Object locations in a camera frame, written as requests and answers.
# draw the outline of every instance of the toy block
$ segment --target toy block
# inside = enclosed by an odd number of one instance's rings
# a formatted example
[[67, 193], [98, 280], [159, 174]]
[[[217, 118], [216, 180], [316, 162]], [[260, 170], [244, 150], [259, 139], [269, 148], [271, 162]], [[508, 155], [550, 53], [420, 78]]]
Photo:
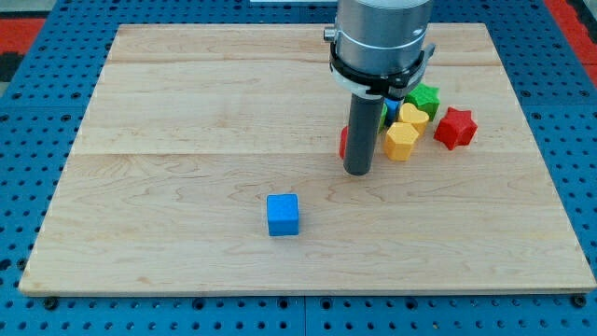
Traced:
[[385, 136], [383, 151], [392, 161], [407, 161], [418, 138], [419, 133], [411, 124], [395, 122]]
[[404, 103], [411, 103], [418, 109], [429, 115], [429, 120], [433, 121], [439, 108], [439, 88], [430, 87], [423, 83], [417, 85], [404, 98]]
[[396, 113], [400, 107], [400, 102], [386, 98], [383, 103], [388, 108], [385, 116], [385, 126], [390, 127], [396, 121]]
[[385, 117], [388, 115], [388, 106], [384, 103], [382, 108], [382, 117], [380, 118], [380, 128], [377, 133], [381, 133], [385, 127]]
[[460, 111], [448, 107], [446, 116], [439, 121], [434, 139], [444, 143], [449, 150], [470, 144], [478, 127], [471, 116], [472, 112], [469, 110]]
[[398, 121], [409, 123], [417, 130], [419, 135], [423, 135], [429, 123], [429, 115], [419, 110], [415, 105], [405, 103], [400, 107]]
[[296, 194], [268, 195], [270, 236], [299, 234], [299, 197]]
[[348, 137], [348, 126], [344, 126], [342, 132], [340, 132], [340, 149], [338, 154], [340, 158], [344, 160], [344, 153], [346, 152], [346, 138]]

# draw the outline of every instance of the metal cylinder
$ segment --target metal cylinder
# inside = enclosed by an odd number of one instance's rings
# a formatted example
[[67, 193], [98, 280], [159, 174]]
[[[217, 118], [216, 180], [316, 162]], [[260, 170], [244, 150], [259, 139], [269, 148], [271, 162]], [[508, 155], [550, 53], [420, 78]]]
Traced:
[[364, 175], [371, 168], [382, 108], [383, 98], [363, 99], [353, 94], [344, 151], [344, 169], [348, 174]]
[[339, 0], [336, 53], [354, 70], [391, 75], [419, 57], [433, 0]]

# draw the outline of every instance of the yellow hexagonal block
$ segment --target yellow hexagonal block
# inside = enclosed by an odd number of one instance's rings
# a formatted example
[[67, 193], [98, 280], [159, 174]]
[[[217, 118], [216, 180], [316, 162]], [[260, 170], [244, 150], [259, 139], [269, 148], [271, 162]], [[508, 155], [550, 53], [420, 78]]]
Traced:
[[383, 151], [392, 161], [407, 161], [418, 138], [419, 133], [411, 124], [395, 122], [385, 136]]
[[427, 123], [429, 123], [429, 115], [419, 110], [415, 105], [405, 103], [400, 107], [398, 121], [411, 124], [419, 135], [423, 135]]

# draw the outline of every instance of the green block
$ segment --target green block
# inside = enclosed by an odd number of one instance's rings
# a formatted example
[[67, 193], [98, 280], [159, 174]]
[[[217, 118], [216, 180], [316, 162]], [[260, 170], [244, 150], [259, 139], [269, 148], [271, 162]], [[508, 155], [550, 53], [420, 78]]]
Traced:
[[387, 114], [388, 106], [386, 106], [384, 103], [382, 108], [382, 117], [380, 118], [380, 128], [377, 130], [377, 133], [381, 133], [383, 131], [383, 128], [385, 127], [385, 116], [387, 116]]
[[429, 115], [429, 121], [433, 121], [439, 108], [438, 94], [439, 88], [421, 83], [404, 98], [404, 102], [417, 106], [418, 109]]

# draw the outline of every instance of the wooden table surface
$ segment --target wooden table surface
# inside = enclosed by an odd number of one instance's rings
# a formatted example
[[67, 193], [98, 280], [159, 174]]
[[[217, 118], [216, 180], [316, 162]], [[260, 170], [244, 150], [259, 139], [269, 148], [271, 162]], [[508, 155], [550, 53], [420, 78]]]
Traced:
[[[410, 161], [337, 156], [320, 25], [122, 25], [21, 279], [32, 296], [568, 293], [595, 280], [482, 24], [432, 24]], [[470, 147], [433, 140], [472, 109]], [[300, 235], [265, 199], [297, 193]]]

